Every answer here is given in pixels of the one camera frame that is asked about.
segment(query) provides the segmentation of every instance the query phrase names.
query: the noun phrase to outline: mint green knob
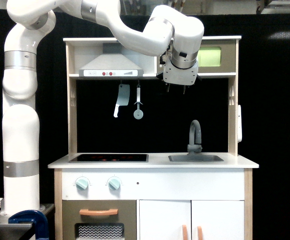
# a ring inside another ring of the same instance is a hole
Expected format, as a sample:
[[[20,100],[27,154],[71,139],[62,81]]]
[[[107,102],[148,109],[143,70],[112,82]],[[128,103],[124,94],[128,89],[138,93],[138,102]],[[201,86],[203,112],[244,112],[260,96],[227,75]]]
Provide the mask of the mint green knob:
[[[79,190],[86,190],[88,185],[89,185],[89,181],[84,176],[82,176],[76,180],[76,188]]]
[[[111,190],[117,190],[120,187],[120,181],[116,178],[111,178],[108,181],[108,186]]]

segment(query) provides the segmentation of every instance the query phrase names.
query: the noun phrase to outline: white countertop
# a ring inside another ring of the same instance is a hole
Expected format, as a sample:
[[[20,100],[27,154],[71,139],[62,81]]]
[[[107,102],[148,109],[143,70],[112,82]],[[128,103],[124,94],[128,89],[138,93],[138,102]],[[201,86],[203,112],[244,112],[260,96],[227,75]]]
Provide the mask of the white countertop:
[[[187,152],[165,152],[165,153],[144,153],[148,154],[148,162],[69,162],[80,154],[76,153],[69,157],[66,155],[61,159],[48,165],[50,169],[146,169],[146,168],[236,168],[255,169],[259,165],[246,159],[243,156],[233,156],[227,152],[202,152],[201,155],[216,155],[224,161],[222,162],[171,162],[168,156],[186,155]]]

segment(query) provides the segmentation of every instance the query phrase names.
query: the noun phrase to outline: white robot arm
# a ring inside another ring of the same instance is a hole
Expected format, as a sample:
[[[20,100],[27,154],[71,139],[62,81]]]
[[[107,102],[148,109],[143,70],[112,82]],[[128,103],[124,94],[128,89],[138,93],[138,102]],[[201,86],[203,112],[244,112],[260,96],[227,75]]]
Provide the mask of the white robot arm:
[[[164,81],[194,84],[198,72],[197,53],[204,34],[199,19],[160,5],[154,9],[143,32],[139,32],[121,21],[119,0],[9,0],[7,3],[11,19],[27,28],[41,24],[46,13],[57,7],[74,17],[108,27],[123,46],[145,55],[162,55],[173,39]]]
[[[200,20],[157,6],[143,32],[125,26],[119,0],[8,0],[17,25],[5,43],[3,80],[3,150],[5,214],[39,209],[39,118],[35,111],[36,54],[40,40],[56,24],[53,9],[108,27],[126,48],[161,56],[172,43],[163,79],[192,85],[204,27]]]

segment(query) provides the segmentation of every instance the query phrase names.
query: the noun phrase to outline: faucet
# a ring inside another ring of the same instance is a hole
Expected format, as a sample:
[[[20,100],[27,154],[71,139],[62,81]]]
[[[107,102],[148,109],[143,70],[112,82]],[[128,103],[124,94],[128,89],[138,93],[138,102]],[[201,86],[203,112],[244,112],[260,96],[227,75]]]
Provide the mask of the faucet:
[[[202,150],[201,147],[201,130],[199,121],[193,120],[190,124],[189,129],[189,145],[187,145],[188,155],[192,155],[194,153],[200,153]]]

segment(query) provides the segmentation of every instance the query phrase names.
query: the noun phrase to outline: cabinet handle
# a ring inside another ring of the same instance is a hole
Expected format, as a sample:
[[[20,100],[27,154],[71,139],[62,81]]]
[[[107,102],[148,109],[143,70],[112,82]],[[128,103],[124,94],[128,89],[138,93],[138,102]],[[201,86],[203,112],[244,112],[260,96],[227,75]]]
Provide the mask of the cabinet handle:
[[[184,238],[184,240],[188,239],[187,238],[187,227],[186,227],[186,225],[183,225],[183,238]]]
[[[118,209],[109,209],[104,211],[89,211],[88,209],[81,209],[79,213],[80,215],[85,216],[109,216],[109,215],[117,215]]]
[[[203,240],[203,232],[201,230],[201,226],[198,226],[198,240]]]

